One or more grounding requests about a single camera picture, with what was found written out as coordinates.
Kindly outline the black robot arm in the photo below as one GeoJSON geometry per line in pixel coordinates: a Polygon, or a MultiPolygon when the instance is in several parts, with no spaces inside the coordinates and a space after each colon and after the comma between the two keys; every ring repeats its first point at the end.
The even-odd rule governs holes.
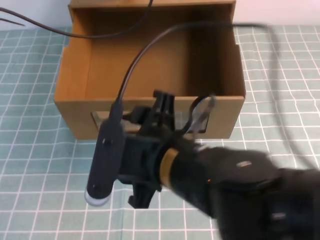
{"type": "Polygon", "coordinates": [[[118,179],[133,187],[128,203],[147,209],[166,187],[217,220],[224,240],[317,240],[320,172],[277,167],[265,152],[207,147],[175,128],[174,97],[154,93],[152,107],[123,119],[140,125],[125,140],[118,179]]]}

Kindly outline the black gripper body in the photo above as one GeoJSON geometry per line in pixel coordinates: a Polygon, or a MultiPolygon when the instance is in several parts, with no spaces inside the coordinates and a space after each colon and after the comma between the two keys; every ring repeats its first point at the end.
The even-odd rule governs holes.
{"type": "Polygon", "coordinates": [[[153,106],[135,106],[122,118],[139,125],[128,133],[118,179],[132,185],[128,203],[135,209],[147,209],[156,191],[162,190],[159,169],[165,141],[175,131],[174,95],[155,90],[153,106]]]}

